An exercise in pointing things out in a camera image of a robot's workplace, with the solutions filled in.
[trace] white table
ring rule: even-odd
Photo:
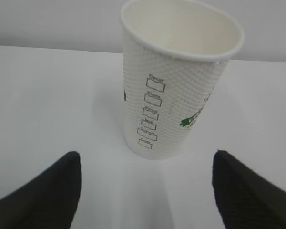
[[[0,198],[71,150],[74,229],[223,229],[217,149],[286,190],[286,63],[231,61],[175,158],[138,157],[122,123],[121,54],[0,47]]]

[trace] textured cup surface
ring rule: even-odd
[[[142,4],[142,2],[144,5],[137,7],[136,4]],[[149,0],[131,1],[122,10],[124,131],[128,146],[136,154],[147,159],[157,160],[169,158],[180,152],[181,144],[195,124],[228,60],[242,45],[243,34],[235,24],[235,28],[231,30],[231,37],[236,39],[233,41],[235,50],[228,49],[226,52],[216,53],[218,50],[214,49],[212,54],[212,50],[206,49],[205,51],[211,52],[211,54],[195,54],[195,47],[191,46],[188,38],[183,41],[182,36],[165,40],[151,38],[150,34],[144,36],[144,33],[149,33],[149,29],[144,25],[144,21],[147,19],[144,17],[146,14],[142,12],[143,10],[148,11],[148,7],[150,7],[154,12],[158,12],[162,9],[161,6],[166,5],[167,2],[178,6],[177,2],[186,1],[166,0],[161,2],[159,0],[155,6],[156,10],[153,8],[152,2],[150,5],[149,2]],[[193,9],[196,4],[201,7],[200,3],[190,2],[186,2],[184,7],[188,4],[193,5]],[[164,7],[164,9],[171,9],[172,5],[169,5],[168,8]],[[203,7],[211,12],[214,10],[205,5]],[[170,22],[174,21],[176,15],[179,14],[178,12],[171,13],[169,10],[159,13]],[[149,14],[149,20],[150,17],[158,21],[157,26],[159,29],[164,28],[163,33],[168,33],[168,37],[174,36],[176,25],[167,28],[164,19],[157,18],[153,12]],[[150,32],[154,32],[153,25],[150,27]],[[178,43],[180,42],[183,42],[183,45],[179,47]],[[186,42],[189,42],[189,50],[193,53],[186,53],[182,50],[186,47]]]

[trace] white paper cup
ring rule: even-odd
[[[169,158],[243,45],[243,30],[226,13],[186,0],[132,0],[121,20],[126,142],[144,158]]]

